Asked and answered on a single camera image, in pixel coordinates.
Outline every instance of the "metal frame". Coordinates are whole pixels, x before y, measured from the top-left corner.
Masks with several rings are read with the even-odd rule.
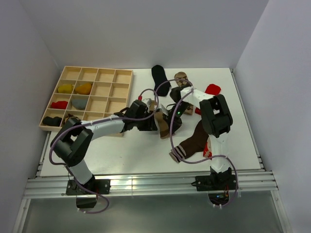
[[[284,207],[284,204],[281,200],[281,196],[280,196],[279,191],[278,190],[271,191],[271,195],[273,198],[274,205],[276,207],[276,212],[277,212],[278,218],[280,219],[280,222],[281,222],[283,232],[284,233],[292,233],[293,230],[292,230],[290,221],[288,219],[288,216],[286,214],[285,207]]]
[[[280,199],[278,187],[271,171],[265,171],[262,164],[262,159],[258,152],[257,145],[255,143],[254,135],[252,133],[246,111],[235,81],[233,70],[231,75],[239,95],[239,99],[242,105],[242,109],[246,118],[246,122],[254,143],[256,153],[261,169],[258,170],[245,170],[239,171],[239,191],[271,191],[274,203],[276,206],[277,214],[283,228],[283,232],[293,232],[289,224],[285,208]],[[23,199],[20,205],[19,213],[16,219],[16,223],[13,229],[14,233],[21,233],[25,219],[28,213],[28,208],[31,199],[44,199],[44,198],[76,198],[76,196],[66,196],[66,188],[68,177],[40,177],[42,164],[44,160],[44,154],[48,148],[48,139],[50,133],[48,133],[46,142],[44,144],[41,160],[38,166],[38,171],[35,179],[29,179]],[[166,173],[166,174],[146,174],[146,175],[119,175],[119,176],[96,176],[96,179],[110,179],[111,188],[107,197],[115,196],[145,196],[145,195],[177,195],[177,194],[194,194],[198,193],[195,187],[191,186],[191,183],[195,180],[195,176],[208,175],[209,172],[184,172],[184,173]]]

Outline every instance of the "cable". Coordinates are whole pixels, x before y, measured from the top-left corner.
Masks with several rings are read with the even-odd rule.
[[[138,98],[140,99],[141,96],[142,96],[142,94],[143,94],[144,92],[146,92],[146,91],[153,91],[153,93],[154,93],[154,95],[155,95],[156,105],[157,105],[157,108],[158,108],[158,107],[159,107],[159,96],[157,95],[157,91],[159,90],[159,88],[160,88],[163,84],[168,83],[168,82],[172,82],[172,81],[176,81],[176,80],[186,81],[186,82],[188,82],[188,83],[193,87],[193,84],[192,84],[189,80],[184,80],[184,79],[171,79],[171,80],[167,80],[167,81],[161,83],[155,91],[154,91],[153,89],[150,89],[150,88],[147,88],[147,89],[143,90]],[[181,102],[183,101],[183,99],[185,99],[185,97],[187,97],[188,95],[190,95],[192,92],[193,92],[193,89],[192,89],[189,93],[187,93],[183,98],[181,98],[181,100],[177,103],[176,106],[179,106],[179,105],[181,104]],[[175,115],[176,115],[176,111],[177,111],[177,108],[174,109],[172,119],[174,119],[174,117],[175,117]],[[147,116],[147,117],[145,117],[145,118],[138,118],[138,119],[136,119],[136,118],[128,118],[128,117],[115,117],[115,118],[109,118],[109,119],[106,118],[106,119],[102,119],[102,120],[98,120],[98,121],[93,122],[93,125],[95,125],[95,124],[100,124],[100,123],[104,123],[104,122],[111,121],[111,120],[142,121],[142,120],[147,120],[147,119],[151,118],[155,113],[156,113],[156,111],[153,111],[151,115],[149,115],[149,116]],[[71,130],[74,130],[74,129],[77,129],[77,128],[80,128],[80,127],[87,127],[87,126],[90,126],[90,125],[91,125],[91,123],[85,123],[85,124],[81,124],[81,125],[76,125],[76,126],[73,126],[73,127],[69,128],[69,129],[65,130],[64,132],[62,132],[62,133],[54,140],[53,144],[51,145],[51,149],[50,149],[50,152],[49,152],[49,161],[50,161],[50,163],[53,164],[53,165],[63,165],[63,166],[65,166],[65,168],[67,169],[67,171],[69,172],[69,174],[70,174],[71,176],[74,177],[73,173],[70,171],[70,169],[67,167],[67,165],[66,165],[65,163],[56,163],[56,162],[53,161],[53,159],[52,159],[52,152],[53,152],[53,150],[54,150],[54,148],[55,148],[56,143],[57,143],[57,142],[60,140],[60,138],[61,138],[62,136],[64,136],[66,133],[68,133],[68,132],[71,131]],[[210,159],[212,159],[212,158],[217,158],[217,157],[226,158],[226,159],[229,161],[229,163],[231,164],[231,166],[232,166],[232,168],[233,168],[233,170],[234,170],[234,172],[235,172],[235,176],[236,176],[236,189],[235,189],[233,198],[230,199],[230,200],[228,201],[228,203],[225,204],[225,205],[223,205],[223,206],[228,205],[228,204],[235,198],[236,193],[237,193],[237,190],[238,190],[238,174],[237,174],[237,171],[236,171],[234,165],[232,164],[231,160],[230,160],[228,157],[224,156],[224,155],[214,155],[214,156],[212,156],[212,157],[209,157],[209,158],[206,158],[206,159],[203,159],[203,160],[199,160],[199,161],[196,161],[196,162],[189,162],[189,161],[186,161],[186,160],[180,158],[180,156],[176,153],[176,150],[175,150],[175,147],[174,147],[174,144],[173,144],[173,134],[172,134],[172,131],[173,131],[173,120],[171,121],[171,124],[170,124],[170,141],[171,141],[172,150],[173,150],[174,154],[177,155],[177,157],[179,158],[180,161],[182,161],[182,162],[184,162],[184,163],[187,163],[187,164],[197,164],[197,163],[201,163],[201,162],[204,162],[204,161],[206,161],[206,160],[210,160]],[[77,185],[79,186],[80,189],[82,189],[82,190],[84,190],[84,191],[86,191],[86,192],[88,192],[88,193],[90,193],[90,194],[99,196],[99,197],[101,197],[102,199],[104,199],[104,200],[107,202],[107,205],[106,205],[103,209],[101,209],[101,210],[99,210],[99,211],[83,211],[83,210],[80,210],[80,211],[82,211],[83,213],[86,213],[86,214],[98,214],[98,213],[101,213],[101,212],[105,211],[105,210],[109,207],[109,200],[108,200],[108,198],[104,197],[104,196],[101,195],[101,194],[95,193],[95,192],[93,192],[93,191],[91,191],[91,190],[88,190],[88,189],[84,188],[84,187],[76,180],[75,177],[74,177],[74,181],[77,183]]]

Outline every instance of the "yellow sock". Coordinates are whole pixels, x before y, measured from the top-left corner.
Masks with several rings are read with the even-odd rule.
[[[83,84],[75,89],[80,95],[89,95],[91,93],[92,85],[90,83]]]
[[[72,88],[71,84],[61,85],[57,89],[58,93],[63,93],[63,94],[71,94],[72,90],[73,90],[73,88]]]

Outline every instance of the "black sock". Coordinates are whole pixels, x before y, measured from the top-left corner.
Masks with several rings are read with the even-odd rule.
[[[154,82],[155,82],[155,88],[154,90],[157,89],[157,87],[167,81],[167,78],[166,78],[166,75],[165,75],[165,71],[164,71],[164,68],[160,65],[155,65],[154,67],[151,68],[151,74],[152,74],[152,77],[154,79]],[[169,93],[169,90],[170,90],[170,87],[171,87],[171,84],[170,83],[166,83],[166,84],[163,84],[157,91],[157,94],[159,96],[167,96],[167,94]]]
[[[52,118],[49,116],[46,116],[43,120],[42,123],[48,126],[56,126],[59,127],[60,124],[62,123],[62,119],[58,116]]]

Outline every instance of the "red cloth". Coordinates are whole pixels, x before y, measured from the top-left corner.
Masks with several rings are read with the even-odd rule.
[[[205,90],[205,93],[206,94],[210,94],[210,95],[218,95],[221,91],[221,88],[215,84],[210,84],[208,85],[208,87],[206,88]],[[201,115],[201,110],[199,108],[195,108],[195,111],[194,111],[196,114],[199,114]]]
[[[53,102],[51,104],[51,108],[56,108],[56,109],[66,109],[67,108],[67,101],[58,101],[58,102]]]
[[[208,150],[207,142],[205,144],[205,148],[204,148],[204,151],[203,151],[203,156],[206,157],[206,158],[212,157],[212,152],[210,152]]]

